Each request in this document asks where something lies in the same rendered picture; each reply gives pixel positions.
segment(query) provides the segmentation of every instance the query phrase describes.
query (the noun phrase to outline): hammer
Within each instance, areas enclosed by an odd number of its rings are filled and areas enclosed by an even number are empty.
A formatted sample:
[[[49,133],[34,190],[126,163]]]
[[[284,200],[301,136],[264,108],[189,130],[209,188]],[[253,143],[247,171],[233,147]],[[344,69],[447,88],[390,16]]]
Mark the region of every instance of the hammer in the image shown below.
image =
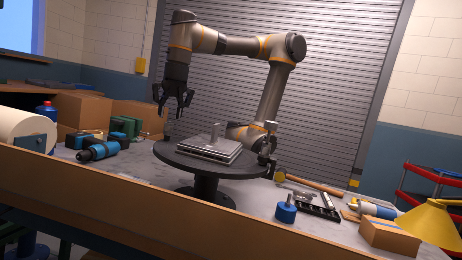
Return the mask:
[[[283,182],[285,179],[288,179],[288,180],[291,180],[291,181],[294,181],[294,182],[297,182],[297,183],[300,183],[300,184],[303,184],[303,185],[307,185],[307,186],[309,186],[311,188],[315,188],[315,189],[320,190],[322,192],[327,192],[330,195],[334,195],[334,196],[339,197],[339,198],[343,198],[343,192],[340,192],[340,191],[337,191],[337,190],[334,190],[334,189],[331,189],[331,188],[328,188],[328,187],[324,187],[322,185],[319,185],[319,184],[316,184],[316,183],[301,179],[299,177],[295,177],[293,175],[288,174],[287,170],[284,167],[280,167],[276,171],[276,173],[274,174],[274,180],[277,181],[277,182]]]

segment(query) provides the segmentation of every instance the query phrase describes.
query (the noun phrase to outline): masking tape roll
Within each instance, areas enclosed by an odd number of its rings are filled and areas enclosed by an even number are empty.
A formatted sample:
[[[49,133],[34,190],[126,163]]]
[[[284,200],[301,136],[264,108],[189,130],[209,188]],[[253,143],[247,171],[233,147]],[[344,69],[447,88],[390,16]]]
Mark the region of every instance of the masking tape roll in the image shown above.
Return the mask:
[[[89,130],[82,130],[82,132],[86,132],[86,133],[89,133],[89,134],[93,134],[95,136],[95,138],[98,138],[100,140],[103,139],[103,135],[104,133],[99,131],[99,130],[94,130],[94,129],[89,129]]]
[[[48,154],[58,137],[53,121],[42,115],[0,105],[0,142],[13,145],[15,137],[33,133],[47,134],[45,154]]]

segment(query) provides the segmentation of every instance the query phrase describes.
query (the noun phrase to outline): white brick wall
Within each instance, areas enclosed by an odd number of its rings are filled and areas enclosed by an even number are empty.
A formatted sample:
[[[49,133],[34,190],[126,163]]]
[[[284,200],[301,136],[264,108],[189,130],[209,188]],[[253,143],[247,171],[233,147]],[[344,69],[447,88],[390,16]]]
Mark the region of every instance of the white brick wall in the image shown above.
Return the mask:
[[[147,0],[49,0],[45,56],[147,76],[157,0],[149,0],[145,73],[135,72],[146,4]]]
[[[462,0],[416,0],[378,120],[462,136]]]

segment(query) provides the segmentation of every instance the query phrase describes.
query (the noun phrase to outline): blue power drill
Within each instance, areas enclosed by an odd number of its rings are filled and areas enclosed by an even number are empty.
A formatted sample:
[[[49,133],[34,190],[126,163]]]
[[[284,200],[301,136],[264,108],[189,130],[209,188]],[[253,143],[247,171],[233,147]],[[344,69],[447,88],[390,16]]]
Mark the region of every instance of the blue power drill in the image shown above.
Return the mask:
[[[97,161],[120,151],[119,142],[105,142],[86,132],[66,134],[64,146],[74,150],[83,149],[75,155],[78,161]]]

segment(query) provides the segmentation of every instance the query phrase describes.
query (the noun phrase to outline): lamp shade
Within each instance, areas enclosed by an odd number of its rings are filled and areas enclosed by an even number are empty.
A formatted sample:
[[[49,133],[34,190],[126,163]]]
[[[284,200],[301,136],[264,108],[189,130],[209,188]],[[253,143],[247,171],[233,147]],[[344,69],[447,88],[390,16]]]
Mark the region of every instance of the lamp shade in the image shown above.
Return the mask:
[[[452,222],[446,205],[428,198],[427,202],[395,218],[395,223],[432,245],[454,252],[462,252],[462,239]]]

